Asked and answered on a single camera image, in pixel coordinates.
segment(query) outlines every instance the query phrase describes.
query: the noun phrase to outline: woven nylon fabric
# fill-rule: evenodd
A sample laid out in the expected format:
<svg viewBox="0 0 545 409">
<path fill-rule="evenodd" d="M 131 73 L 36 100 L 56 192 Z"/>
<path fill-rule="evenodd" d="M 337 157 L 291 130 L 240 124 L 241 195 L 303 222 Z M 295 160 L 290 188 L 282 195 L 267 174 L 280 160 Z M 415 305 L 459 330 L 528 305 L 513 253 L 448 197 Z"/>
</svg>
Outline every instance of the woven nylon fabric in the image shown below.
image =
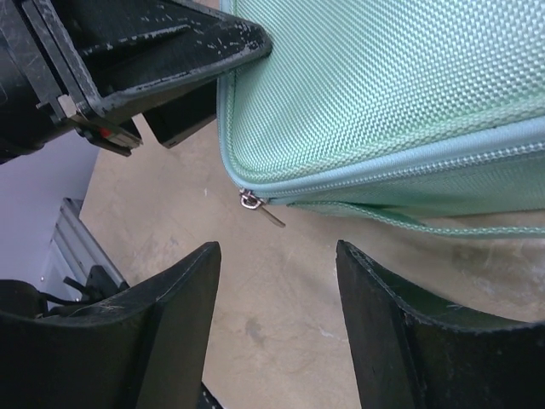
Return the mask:
<svg viewBox="0 0 545 409">
<path fill-rule="evenodd" d="M 307 176 L 545 114 L 543 0 L 232 0 L 271 56 L 231 74 L 227 160 Z"/>
<path fill-rule="evenodd" d="M 545 207 L 545 154 L 434 175 L 308 193 L 305 202 L 345 202 L 438 217 Z"/>
<path fill-rule="evenodd" d="M 311 210 L 327 216 L 363 217 L 377 220 L 395 226 L 406 228 L 414 232 L 430 233 L 439 236 L 454 237 L 458 239 L 505 239 L 505 238 L 542 238 L 545 236 L 545 228 L 525 226 L 501 226 L 483 228 L 439 228 L 427 226 L 424 223 L 407 216 L 392 212 L 371 209 L 365 206 L 346 204 L 339 202 L 314 202 L 293 204 L 303 210 Z"/>
</svg>

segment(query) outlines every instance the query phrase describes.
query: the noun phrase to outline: zipper track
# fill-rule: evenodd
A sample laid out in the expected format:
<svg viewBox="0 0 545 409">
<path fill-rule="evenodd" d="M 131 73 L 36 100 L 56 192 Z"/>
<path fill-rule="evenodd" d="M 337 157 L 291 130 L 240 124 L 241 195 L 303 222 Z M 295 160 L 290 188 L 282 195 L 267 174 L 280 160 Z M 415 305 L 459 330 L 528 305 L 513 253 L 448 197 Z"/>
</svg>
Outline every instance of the zipper track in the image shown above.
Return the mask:
<svg viewBox="0 0 545 409">
<path fill-rule="evenodd" d="M 326 183 L 320 186 L 302 187 L 298 189 L 290 189 L 284 191 L 278 191 L 273 193 L 267 193 L 267 196 L 260 195 L 258 190 L 254 193 L 260 198 L 271 199 L 272 204 L 278 203 L 280 198 L 291 197 L 290 199 L 296 200 L 293 196 L 299 196 L 305 193 L 319 193 L 329 190 L 336 190 L 342 187 L 353 187 L 358 185 L 364 185 L 369 183 L 376 183 L 380 181 L 393 181 L 398 179 L 404 179 L 408 177 L 433 175 L 449 170 L 460 170 L 471 166 L 480 166 L 485 164 L 492 164 L 503 160 L 509 160 L 514 158 L 529 158 L 535 156 L 537 153 L 545 152 L 545 141 L 526 143 L 517 147 L 497 149 L 495 151 L 487 153 L 479 153 L 469 155 L 461 158 L 453 158 L 448 160 L 440 160 L 431 164 L 423 164 L 418 166 L 412 166 L 403 170 L 393 170 L 384 173 L 379 173 L 373 176 L 361 176 L 354 177 L 345 181 L 334 181 Z"/>
</svg>

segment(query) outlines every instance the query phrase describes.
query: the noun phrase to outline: suitcase zipper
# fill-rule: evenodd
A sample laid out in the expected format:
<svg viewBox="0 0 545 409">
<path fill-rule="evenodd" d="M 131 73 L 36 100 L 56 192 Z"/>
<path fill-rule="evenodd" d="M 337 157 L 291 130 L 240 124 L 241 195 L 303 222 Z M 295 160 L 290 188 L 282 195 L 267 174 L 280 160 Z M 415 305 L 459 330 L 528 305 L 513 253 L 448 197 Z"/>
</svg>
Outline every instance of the suitcase zipper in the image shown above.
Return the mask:
<svg viewBox="0 0 545 409">
<path fill-rule="evenodd" d="M 353 187 L 379 181 L 392 181 L 407 177 L 431 175 L 448 170 L 459 170 L 470 166 L 491 164 L 499 162 L 501 160 L 529 157 L 532 154 L 543 154 L 544 152 L 545 141 L 532 142 L 517 147 L 503 148 L 486 153 L 477 153 L 461 158 L 441 160 L 431 164 L 413 166 L 403 170 L 392 170 L 384 173 L 374 174 L 371 176 L 355 176 L 351 178 L 341 176 L 341 178 L 344 179 L 343 181 L 333 181 L 330 183 L 323 183 L 317 186 L 301 187 L 296 189 L 267 193 L 267 197 L 269 199 L 261 200 L 266 200 L 267 203 L 273 202 L 275 205 L 286 205 L 297 201 L 297 196 L 303 194 L 325 192 L 329 190 L 336 190 L 342 187 Z M 258 197 L 266 196 L 265 194 L 260 194 L 256 191 L 253 192 L 255 195 L 258 195 Z"/>
<path fill-rule="evenodd" d="M 266 217 L 268 221 L 270 221 L 275 226 L 278 226 L 279 228 L 286 227 L 284 222 L 278 219 L 269 210 L 265 209 L 265 206 L 267 205 L 267 200 L 257 198 L 248 189 L 240 189 L 239 194 L 240 194 L 240 204 L 242 205 L 242 207 L 248 210 L 257 210 L 264 217 Z"/>
</svg>

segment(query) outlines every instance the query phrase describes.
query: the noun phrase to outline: concrete floor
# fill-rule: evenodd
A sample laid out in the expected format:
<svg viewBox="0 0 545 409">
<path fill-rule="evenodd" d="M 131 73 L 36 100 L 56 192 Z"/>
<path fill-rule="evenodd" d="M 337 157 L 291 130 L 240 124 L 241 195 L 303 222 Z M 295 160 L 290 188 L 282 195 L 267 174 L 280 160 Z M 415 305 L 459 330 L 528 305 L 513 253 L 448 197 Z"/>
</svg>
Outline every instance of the concrete floor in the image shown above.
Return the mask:
<svg viewBox="0 0 545 409">
<path fill-rule="evenodd" d="M 545 319 L 543 240 L 438 239 L 284 207 L 273 208 L 287 224 L 277 228 L 240 206 L 215 123 L 172 150 L 145 123 L 139 126 L 145 145 L 132 157 L 100 153 L 82 219 L 130 284 L 203 242 L 220 242 L 204 381 L 228 408 L 359 407 L 336 282 L 338 239 L 454 302 L 518 320 Z M 544 217 L 508 219 L 479 221 L 529 224 Z"/>
</svg>

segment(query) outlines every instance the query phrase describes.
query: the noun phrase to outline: black plastic bracket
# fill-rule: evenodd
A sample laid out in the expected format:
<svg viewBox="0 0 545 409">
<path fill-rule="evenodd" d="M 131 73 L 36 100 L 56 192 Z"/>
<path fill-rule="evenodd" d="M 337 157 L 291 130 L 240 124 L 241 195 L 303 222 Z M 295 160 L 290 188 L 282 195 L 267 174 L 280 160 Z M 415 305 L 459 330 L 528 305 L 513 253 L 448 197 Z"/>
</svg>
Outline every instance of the black plastic bracket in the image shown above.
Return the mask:
<svg viewBox="0 0 545 409">
<path fill-rule="evenodd" d="M 337 274 L 362 407 L 545 407 L 545 325 L 435 296 L 339 242 Z"/>
<path fill-rule="evenodd" d="M 30 141 L 0 137 L 0 150 L 18 147 L 12 156 L 70 127 L 128 156 L 142 112 L 172 147 L 215 117 L 220 75 L 272 48 L 257 24 L 188 0 L 0 0 L 0 10 L 0 76 L 24 84 L 10 88 L 28 95 L 17 112 L 50 122 Z"/>
</svg>

